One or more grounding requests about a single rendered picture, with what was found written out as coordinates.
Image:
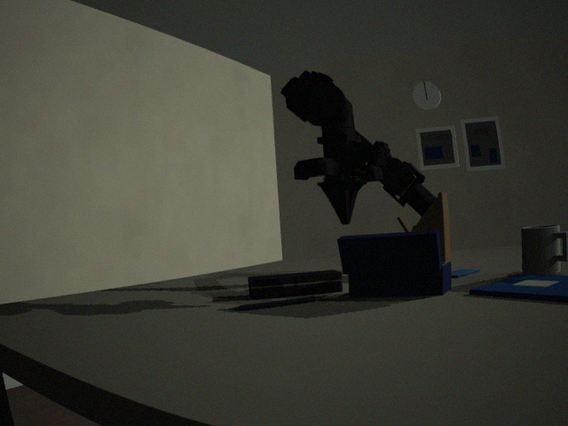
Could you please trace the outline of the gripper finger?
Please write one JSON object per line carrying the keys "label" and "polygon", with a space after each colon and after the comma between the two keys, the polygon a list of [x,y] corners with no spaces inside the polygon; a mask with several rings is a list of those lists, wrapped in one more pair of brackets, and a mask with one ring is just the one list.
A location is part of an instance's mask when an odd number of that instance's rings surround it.
{"label": "gripper finger", "polygon": [[358,194],[359,189],[363,186],[366,185],[367,181],[364,180],[359,180],[356,181],[354,183],[354,185],[352,186],[351,190],[350,190],[350,216],[349,216],[349,223],[351,222],[351,215],[352,215],[352,211],[354,208],[354,203],[356,201],[356,197]]}
{"label": "gripper finger", "polygon": [[321,187],[343,225],[349,224],[350,190],[356,180],[342,179],[317,183]]}

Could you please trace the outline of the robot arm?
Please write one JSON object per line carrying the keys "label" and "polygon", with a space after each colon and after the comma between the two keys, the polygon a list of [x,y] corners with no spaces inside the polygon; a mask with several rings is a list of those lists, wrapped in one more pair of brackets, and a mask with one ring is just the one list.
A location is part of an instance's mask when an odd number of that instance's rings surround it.
{"label": "robot arm", "polygon": [[[321,131],[333,128],[355,130],[352,104],[334,85],[331,77],[314,71],[312,73],[304,71],[298,78],[294,78],[289,80],[281,92],[284,97],[288,97],[287,109],[297,114],[304,122],[309,121],[312,125],[320,126]],[[391,157],[388,143],[376,140],[371,144],[356,130],[355,133],[357,140],[352,140],[351,134],[346,133],[342,147],[342,162],[351,162],[353,159],[363,161],[362,164],[380,167],[383,170],[383,180],[380,180],[384,185],[383,189],[401,206],[404,207],[407,203],[423,216],[436,200],[436,197],[422,185],[425,176],[412,163]],[[401,197],[398,199],[395,195]]]}

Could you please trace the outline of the dark blue notebook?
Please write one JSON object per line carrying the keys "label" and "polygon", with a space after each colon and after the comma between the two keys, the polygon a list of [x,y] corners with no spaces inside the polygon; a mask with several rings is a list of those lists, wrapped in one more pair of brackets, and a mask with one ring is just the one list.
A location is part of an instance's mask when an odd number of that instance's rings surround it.
{"label": "dark blue notebook", "polygon": [[469,294],[568,303],[568,276],[518,274],[472,288]]}

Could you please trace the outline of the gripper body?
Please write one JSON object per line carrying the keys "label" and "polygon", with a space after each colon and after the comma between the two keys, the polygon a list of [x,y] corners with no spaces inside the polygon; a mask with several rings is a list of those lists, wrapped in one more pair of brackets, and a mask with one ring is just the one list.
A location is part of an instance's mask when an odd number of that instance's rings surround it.
{"label": "gripper body", "polygon": [[[323,145],[324,158],[298,161],[294,167],[295,179],[307,180],[308,178],[325,176],[324,182],[342,179],[367,182],[383,180],[383,170],[378,166],[362,164],[362,162],[353,159],[351,159],[351,162],[342,162],[342,147],[346,133],[351,134],[352,140],[357,140],[355,130],[351,128],[323,130],[322,137],[317,138],[317,140],[318,144]],[[329,160],[329,158],[335,160]],[[337,162],[343,167],[338,169]]]}

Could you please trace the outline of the black mug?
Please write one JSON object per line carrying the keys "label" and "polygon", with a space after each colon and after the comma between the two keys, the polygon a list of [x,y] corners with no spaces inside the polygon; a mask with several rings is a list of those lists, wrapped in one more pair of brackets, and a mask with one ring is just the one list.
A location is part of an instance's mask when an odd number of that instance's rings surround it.
{"label": "black mug", "polygon": [[[561,268],[559,260],[568,261],[568,232],[560,232],[559,225],[539,225],[524,228],[521,229],[523,274],[558,274]],[[563,239],[562,255],[560,254],[560,239]]]}

